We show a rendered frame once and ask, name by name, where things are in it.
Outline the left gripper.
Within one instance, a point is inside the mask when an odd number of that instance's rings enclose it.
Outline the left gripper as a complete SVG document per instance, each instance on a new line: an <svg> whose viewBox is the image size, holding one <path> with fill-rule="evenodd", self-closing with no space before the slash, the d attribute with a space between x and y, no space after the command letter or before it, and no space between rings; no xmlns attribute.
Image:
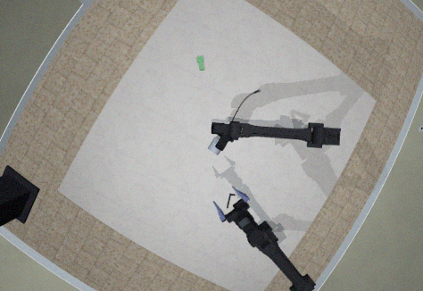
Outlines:
<svg viewBox="0 0 423 291"><path fill-rule="evenodd" d="M219 210L219 206L213 201L213 203L214 203L214 205L215 205L215 207L216 207L216 209L219 213L220 220L222 222L227 220L228 223L230 223L233 220L235 220L238 216L240 216L243 212L245 212L246 210L248 210L250 208L249 204L247 203L250 200L250 198L245 193L243 193L241 191L237 191L237 189L235 189L235 188L234 188L234 190L240 195L241 199L239 201L237 201L235 204L233 204L233 207L235 209L233 209L231 212L229 212L229 214L224 215L223 211L221 209Z"/></svg>

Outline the grey cylinder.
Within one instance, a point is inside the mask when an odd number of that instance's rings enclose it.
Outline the grey cylinder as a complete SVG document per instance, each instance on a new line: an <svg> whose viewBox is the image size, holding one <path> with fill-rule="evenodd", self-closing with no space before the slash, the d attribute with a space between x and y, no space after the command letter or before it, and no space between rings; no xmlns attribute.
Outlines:
<svg viewBox="0 0 423 291"><path fill-rule="evenodd" d="M218 155L219 153L220 153L220 150L219 149L217 149L215 146L216 146L216 144L218 143L218 139L217 138L214 138L213 140L212 140L212 142L211 142L211 144L210 144L210 146L208 147L208 149L211 151L211 152L213 152L213 153L215 153L216 155Z"/></svg>

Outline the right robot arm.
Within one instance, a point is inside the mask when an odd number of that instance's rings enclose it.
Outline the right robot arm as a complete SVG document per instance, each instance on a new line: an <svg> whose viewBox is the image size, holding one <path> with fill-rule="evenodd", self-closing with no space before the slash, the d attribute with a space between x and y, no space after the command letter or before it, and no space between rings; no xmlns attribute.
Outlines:
<svg viewBox="0 0 423 291"><path fill-rule="evenodd" d="M340 146L341 129L323 128L324 123L309 122L306 129L262 127L248 124L240 123L240 121L231 121L229 124L213 122L211 133L221 136L215 147L223 151L228 141L238 140L239 137L299 138L298 140L307 142L307 147L322 148L322 145ZM215 131L220 131L221 133Z"/></svg>

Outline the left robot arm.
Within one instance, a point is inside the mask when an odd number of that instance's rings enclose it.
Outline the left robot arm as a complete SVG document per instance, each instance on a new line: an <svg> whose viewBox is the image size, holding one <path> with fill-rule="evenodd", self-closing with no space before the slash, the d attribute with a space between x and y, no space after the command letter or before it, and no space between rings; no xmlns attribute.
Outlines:
<svg viewBox="0 0 423 291"><path fill-rule="evenodd" d="M270 225L266 223L267 221L258 225L251 213L247 210L233 221L248 236L247 240L250 242L249 244L252 247L257 247L259 251L266 254L288 277L293 284L289 288L291 291L312 291L314 289L316 284L313 283L314 281L310 276L308 274L302 276L278 247L278 238L272 232ZM258 229L259 226L260 228ZM250 240L248 238L250 238Z"/></svg>

